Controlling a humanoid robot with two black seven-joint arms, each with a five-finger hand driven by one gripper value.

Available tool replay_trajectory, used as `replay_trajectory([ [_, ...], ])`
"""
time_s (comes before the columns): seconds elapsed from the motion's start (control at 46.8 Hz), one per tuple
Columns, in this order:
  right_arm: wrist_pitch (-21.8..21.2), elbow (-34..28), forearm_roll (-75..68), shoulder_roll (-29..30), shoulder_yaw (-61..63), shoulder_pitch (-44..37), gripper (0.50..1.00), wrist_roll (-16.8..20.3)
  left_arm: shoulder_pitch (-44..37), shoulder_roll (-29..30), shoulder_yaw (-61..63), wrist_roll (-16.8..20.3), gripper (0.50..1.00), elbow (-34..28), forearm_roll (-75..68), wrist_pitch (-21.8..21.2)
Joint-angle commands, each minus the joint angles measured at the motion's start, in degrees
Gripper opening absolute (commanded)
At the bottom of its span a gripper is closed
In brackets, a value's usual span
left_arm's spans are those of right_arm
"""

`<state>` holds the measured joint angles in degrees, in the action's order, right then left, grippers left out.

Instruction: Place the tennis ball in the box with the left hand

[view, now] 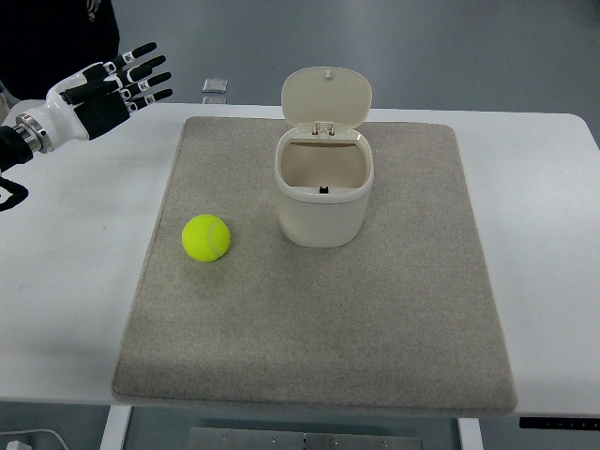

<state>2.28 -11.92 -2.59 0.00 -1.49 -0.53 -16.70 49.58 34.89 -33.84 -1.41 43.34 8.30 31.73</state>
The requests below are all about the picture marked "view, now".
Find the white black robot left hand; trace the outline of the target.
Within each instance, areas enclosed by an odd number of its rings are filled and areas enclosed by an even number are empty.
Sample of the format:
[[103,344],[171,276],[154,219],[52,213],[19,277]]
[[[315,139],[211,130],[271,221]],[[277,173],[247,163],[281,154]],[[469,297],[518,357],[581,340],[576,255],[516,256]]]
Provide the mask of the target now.
[[107,62],[94,63],[52,88],[47,96],[56,127],[52,144],[92,141],[133,113],[171,96],[173,90],[162,85],[171,74],[154,72],[166,57],[149,56],[157,47],[149,42]]

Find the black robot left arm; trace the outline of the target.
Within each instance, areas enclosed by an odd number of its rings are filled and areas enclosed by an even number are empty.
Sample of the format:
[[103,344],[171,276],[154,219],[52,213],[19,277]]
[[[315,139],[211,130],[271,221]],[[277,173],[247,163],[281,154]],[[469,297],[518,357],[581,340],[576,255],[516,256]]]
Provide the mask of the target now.
[[54,149],[48,131],[32,115],[17,116],[13,127],[1,126],[1,189],[7,197],[1,200],[1,211],[5,212],[22,203],[29,190],[4,176],[9,169],[31,161],[35,153],[48,153]]

